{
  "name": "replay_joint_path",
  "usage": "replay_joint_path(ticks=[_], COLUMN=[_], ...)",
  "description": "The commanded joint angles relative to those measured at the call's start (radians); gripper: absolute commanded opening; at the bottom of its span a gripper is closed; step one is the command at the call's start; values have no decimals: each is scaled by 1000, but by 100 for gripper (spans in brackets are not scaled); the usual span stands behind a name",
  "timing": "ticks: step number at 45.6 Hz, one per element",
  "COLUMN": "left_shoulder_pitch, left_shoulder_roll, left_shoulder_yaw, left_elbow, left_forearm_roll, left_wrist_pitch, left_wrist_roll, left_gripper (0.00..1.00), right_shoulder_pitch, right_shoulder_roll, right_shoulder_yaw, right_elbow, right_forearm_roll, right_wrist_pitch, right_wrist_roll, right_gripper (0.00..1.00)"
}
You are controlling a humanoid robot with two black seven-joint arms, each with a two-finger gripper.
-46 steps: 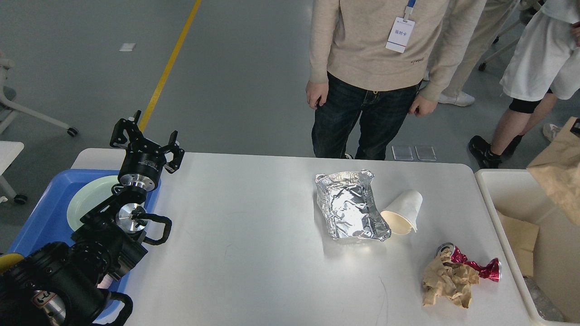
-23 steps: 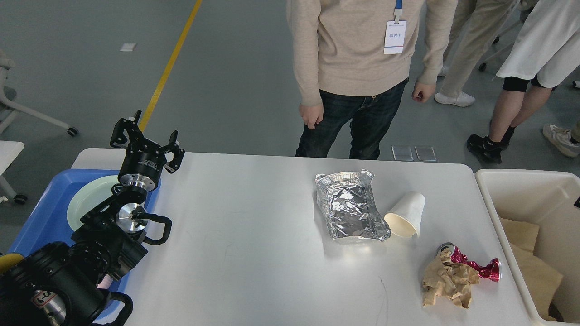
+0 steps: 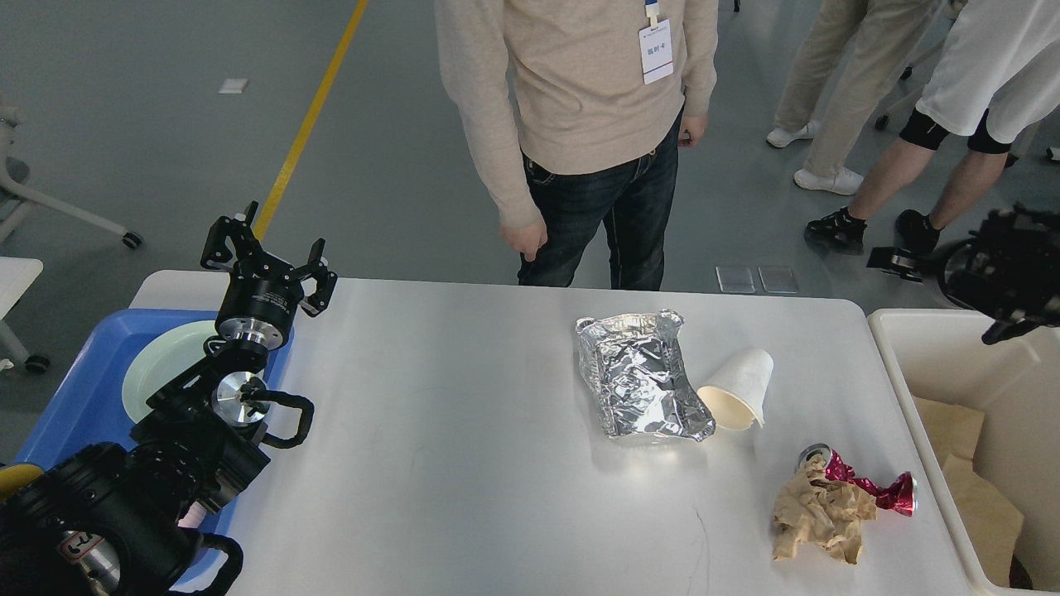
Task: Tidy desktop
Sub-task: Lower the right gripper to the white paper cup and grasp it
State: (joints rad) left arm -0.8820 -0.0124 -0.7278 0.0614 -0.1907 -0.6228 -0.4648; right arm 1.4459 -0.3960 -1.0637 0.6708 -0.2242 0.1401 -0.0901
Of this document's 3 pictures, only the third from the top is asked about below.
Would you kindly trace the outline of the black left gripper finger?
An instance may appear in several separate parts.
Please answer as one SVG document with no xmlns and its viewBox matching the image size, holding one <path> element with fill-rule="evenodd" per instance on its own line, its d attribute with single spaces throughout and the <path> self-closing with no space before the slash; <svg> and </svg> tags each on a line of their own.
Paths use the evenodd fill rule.
<svg viewBox="0 0 1060 596">
<path fill-rule="evenodd" d="M 323 257 L 323 249 L 325 249 L 325 239 L 318 238 L 311 245 L 306 264 L 302 267 L 292 268 L 289 271 L 289 276 L 304 294 L 299 305 L 307 316 L 313 318 L 325 312 L 338 281 L 337 274 L 329 269 L 326 259 Z M 306 280 L 313 280 L 315 283 L 313 293 L 306 293 L 302 288 L 302 283 Z"/>
<path fill-rule="evenodd" d="M 208 271 L 227 271 L 231 280 L 266 280 L 268 261 L 253 232 L 258 201 L 250 201 L 242 212 L 219 216 L 212 223 L 202 253 L 200 267 Z"/>
</svg>

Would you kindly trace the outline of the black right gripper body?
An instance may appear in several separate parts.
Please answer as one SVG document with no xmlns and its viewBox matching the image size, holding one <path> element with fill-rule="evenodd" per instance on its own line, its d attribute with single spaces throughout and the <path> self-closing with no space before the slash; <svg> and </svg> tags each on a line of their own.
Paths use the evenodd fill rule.
<svg viewBox="0 0 1060 596">
<path fill-rule="evenodd" d="M 932 279 L 937 286 L 935 293 L 947 305 L 959 309 L 973 309 L 968 301 L 955 294 L 954 279 L 958 271 L 965 271 L 969 261 L 980 249 L 980 242 L 975 238 L 940 243 L 930 253 L 917 255 L 918 269 L 924 279 Z"/>
</svg>

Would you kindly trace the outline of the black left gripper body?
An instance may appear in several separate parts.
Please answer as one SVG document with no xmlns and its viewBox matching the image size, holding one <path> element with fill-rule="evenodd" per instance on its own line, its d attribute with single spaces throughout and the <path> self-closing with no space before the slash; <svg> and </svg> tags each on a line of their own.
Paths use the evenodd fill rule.
<svg viewBox="0 0 1060 596">
<path fill-rule="evenodd" d="M 296 308 L 306 298 L 299 283 L 232 276 L 217 312 L 215 329 L 223 339 L 245 339 L 281 348 L 292 336 Z"/>
</svg>

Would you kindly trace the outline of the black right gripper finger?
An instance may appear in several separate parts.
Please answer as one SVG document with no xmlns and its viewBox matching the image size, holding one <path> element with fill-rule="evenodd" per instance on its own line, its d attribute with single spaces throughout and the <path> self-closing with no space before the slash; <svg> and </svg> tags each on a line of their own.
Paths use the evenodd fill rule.
<svg viewBox="0 0 1060 596">
<path fill-rule="evenodd" d="M 904 281 L 923 282 L 923 271 L 920 271 L 920 257 L 903 248 L 871 249 L 866 267 L 897 276 Z"/>
</svg>

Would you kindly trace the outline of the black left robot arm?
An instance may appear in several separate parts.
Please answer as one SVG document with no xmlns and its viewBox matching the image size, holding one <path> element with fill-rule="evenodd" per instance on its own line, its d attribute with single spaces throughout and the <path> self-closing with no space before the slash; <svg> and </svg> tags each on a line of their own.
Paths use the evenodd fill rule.
<svg viewBox="0 0 1060 596">
<path fill-rule="evenodd" d="M 238 579 L 238 542 L 181 518 L 235 499 L 269 464 L 264 446 L 306 441 L 314 404 L 268 388 L 262 374 L 289 340 L 296 310 L 321 314 L 338 280 L 325 240 L 302 267 L 265 252 L 257 210 L 251 203 L 211 226 L 200 264 L 229 274 L 219 347 L 147 398 L 149 414 L 130 430 L 135 448 L 101 442 L 50 470 L 2 471 L 2 579 L 16 595 L 173 595 L 204 550 L 224 563 L 202 595 L 227 594 Z"/>
</svg>

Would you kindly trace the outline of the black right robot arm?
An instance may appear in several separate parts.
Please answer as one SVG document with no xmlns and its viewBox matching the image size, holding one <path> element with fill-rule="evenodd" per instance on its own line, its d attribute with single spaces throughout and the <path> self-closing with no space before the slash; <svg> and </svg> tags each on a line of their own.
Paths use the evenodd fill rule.
<svg viewBox="0 0 1060 596">
<path fill-rule="evenodd" d="M 904 241 L 871 249 L 867 267 L 905 281 L 933 279 L 953 305 L 989 317 L 983 344 L 1022 337 L 1059 325 L 1059 246 L 1056 212 L 1017 203 L 995 209 L 966 240 L 915 255 Z"/>
</svg>

